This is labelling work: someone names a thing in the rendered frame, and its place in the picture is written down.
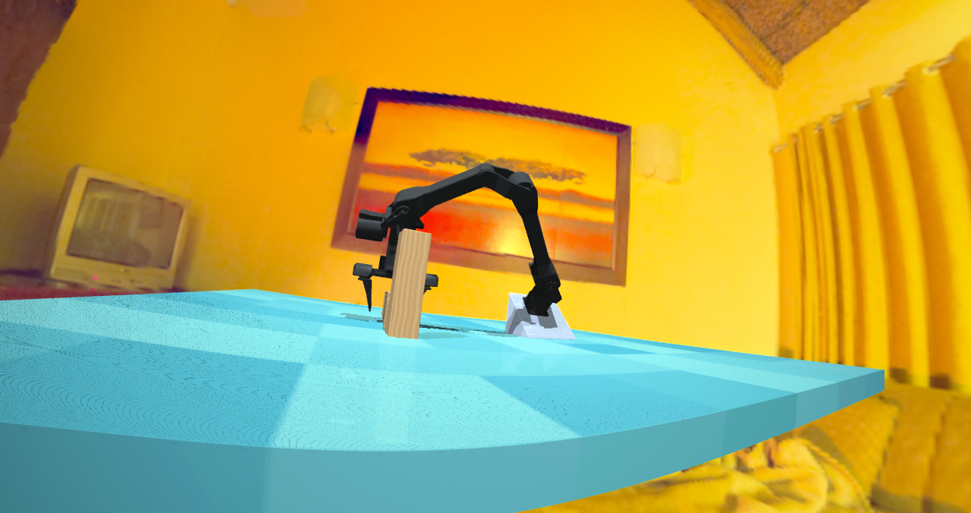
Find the wooden plank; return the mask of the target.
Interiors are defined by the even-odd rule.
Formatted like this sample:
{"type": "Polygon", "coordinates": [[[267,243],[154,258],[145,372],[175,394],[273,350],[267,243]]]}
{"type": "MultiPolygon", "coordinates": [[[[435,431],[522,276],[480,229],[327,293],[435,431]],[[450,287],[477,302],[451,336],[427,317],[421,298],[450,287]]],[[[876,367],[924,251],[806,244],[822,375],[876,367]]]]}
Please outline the wooden plank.
{"type": "Polygon", "coordinates": [[[391,295],[389,295],[389,293],[391,293],[391,292],[390,291],[385,291],[385,295],[384,295],[384,308],[382,308],[382,322],[384,322],[384,329],[385,329],[385,324],[386,324],[386,312],[388,312],[389,298],[391,298],[391,295]]]}

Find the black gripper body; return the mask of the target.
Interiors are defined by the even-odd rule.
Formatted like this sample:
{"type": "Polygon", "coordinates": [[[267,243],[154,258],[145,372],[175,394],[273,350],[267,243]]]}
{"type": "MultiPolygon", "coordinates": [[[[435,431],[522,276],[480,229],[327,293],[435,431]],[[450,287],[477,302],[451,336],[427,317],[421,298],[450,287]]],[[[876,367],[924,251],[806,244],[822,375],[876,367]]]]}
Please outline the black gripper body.
{"type": "MultiPolygon", "coordinates": [[[[374,275],[375,277],[391,279],[393,274],[393,262],[395,260],[396,250],[398,249],[398,243],[388,243],[388,249],[386,249],[385,265],[384,269],[374,269],[373,265],[357,262],[353,267],[353,275],[359,275],[360,278],[369,279],[374,275]]],[[[439,286],[439,275],[433,275],[426,273],[426,287],[439,286]]]]}

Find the light wooden post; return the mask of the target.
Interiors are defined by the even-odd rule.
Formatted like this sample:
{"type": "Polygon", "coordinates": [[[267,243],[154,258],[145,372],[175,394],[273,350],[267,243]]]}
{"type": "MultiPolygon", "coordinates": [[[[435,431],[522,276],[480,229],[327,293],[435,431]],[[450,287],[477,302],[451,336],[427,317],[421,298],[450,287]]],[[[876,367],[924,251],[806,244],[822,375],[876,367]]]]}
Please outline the light wooden post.
{"type": "Polygon", "coordinates": [[[399,233],[386,312],[388,337],[419,338],[431,237],[406,228],[399,233]]]}

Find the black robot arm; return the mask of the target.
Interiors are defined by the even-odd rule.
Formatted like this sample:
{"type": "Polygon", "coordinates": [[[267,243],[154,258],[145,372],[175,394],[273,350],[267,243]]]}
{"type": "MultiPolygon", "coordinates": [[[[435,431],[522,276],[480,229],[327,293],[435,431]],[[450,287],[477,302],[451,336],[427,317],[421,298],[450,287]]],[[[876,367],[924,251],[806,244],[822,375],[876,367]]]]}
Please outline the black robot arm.
{"type": "Polygon", "coordinates": [[[424,229],[426,225],[420,218],[434,206],[461,195],[470,194],[471,191],[481,187],[493,189],[497,194],[512,200],[523,218],[534,256],[534,261],[529,262],[529,267],[535,284],[523,297],[523,304],[531,315],[548,317],[549,306],[562,300],[561,292],[558,290],[561,287],[561,280],[556,273],[554,263],[548,256],[547,244],[537,215],[537,190],[527,173],[514,173],[509,168],[484,162],[428,187],[401,189],[393,203],[386,206],[385,213],[368,211],[368,209],[360,210],[355,238],[382,242],[382,238],[386,238],[390,228],[391,235],[388,243],[397,243],[399,233],[404,228],[424,229]]]}

